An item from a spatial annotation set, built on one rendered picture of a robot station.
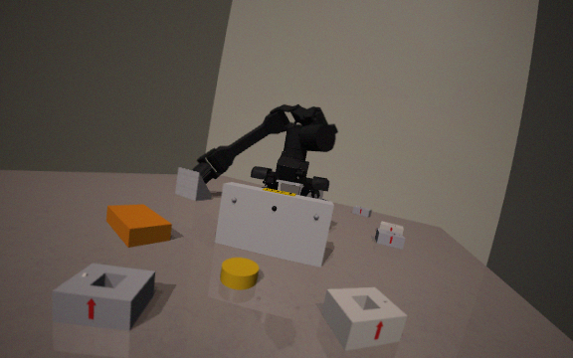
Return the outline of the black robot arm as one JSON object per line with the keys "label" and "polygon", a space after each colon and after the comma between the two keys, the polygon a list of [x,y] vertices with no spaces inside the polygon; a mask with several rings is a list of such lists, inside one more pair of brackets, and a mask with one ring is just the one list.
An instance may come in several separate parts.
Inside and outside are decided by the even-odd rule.
{"label": "black robot arm", "polygon": [[[290,122],[285,112],[290,112],[295,122]],[[300,124],[296,124],[297,122]],[[267,135],[284,131],[286,131],[284,148],[306,152],[330,151],[335,144],[337,133],[334,124],[328,125],[320,107],[306,109],[299,104],[295,106],[284,104],[270,111],[262,124],[230,145],[213,148],[198,157],[198,164],[192,170],[199,172],[207,184],[212,178],[217,179],[221,176],[232,165],[235,156]],[[275,176],[289,181],[296,181],[297,176],[306,177],[309,162],[289,157],[286,151],[283,152],[278,160]]]}

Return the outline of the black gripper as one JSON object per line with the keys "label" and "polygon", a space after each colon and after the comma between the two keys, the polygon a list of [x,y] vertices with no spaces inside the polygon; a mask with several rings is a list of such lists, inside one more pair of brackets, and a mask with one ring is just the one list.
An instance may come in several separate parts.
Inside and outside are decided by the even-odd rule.
{"label": "black gripper", "polygon": [[[284,151],[287,152],[287,156],[289,157],[298,158],[305,161],[306,151],[291,149],[291,148],[284,148]],[[277,178],[275,175],[276,172],[273,172],[271,168],[265,168],[259,166],[255,166],[251,172],[252,178],[257,178],[262,180],[265,178],[263,183],[267,184],[269,189],[278,190],[279,182],[276,182],[277,180],[303,184],[304,187],[301,188],[300,196],[306,197],[309,192],[313,193],[314,189],[321,191],[328,191],[329,188],[329,181],[327,178],[313,176],[312,179],[312,178],[297,176],[297,178],[299,179],[296,179],[296,181],[289,181],[287,179]]]}

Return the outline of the yellow short cylinder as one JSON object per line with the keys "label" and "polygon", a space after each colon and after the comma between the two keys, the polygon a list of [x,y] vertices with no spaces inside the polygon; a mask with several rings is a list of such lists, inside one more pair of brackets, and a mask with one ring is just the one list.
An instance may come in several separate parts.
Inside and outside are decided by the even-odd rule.
{"label": "yellow short cylinder", "polygon": [[259,267],[251,260],[229,258],[222,262],[221,283],[231,289],[243,290],[258,281]]}

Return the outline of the orange rectangular block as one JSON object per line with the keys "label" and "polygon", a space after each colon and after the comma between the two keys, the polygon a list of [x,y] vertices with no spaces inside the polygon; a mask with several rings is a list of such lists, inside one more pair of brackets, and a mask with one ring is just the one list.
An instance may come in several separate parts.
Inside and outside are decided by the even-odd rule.
{"label": "orange rectangular block", "polygon": [[107,206],[106,221],[129,248],[170,241],[172,224],[144,204]]}

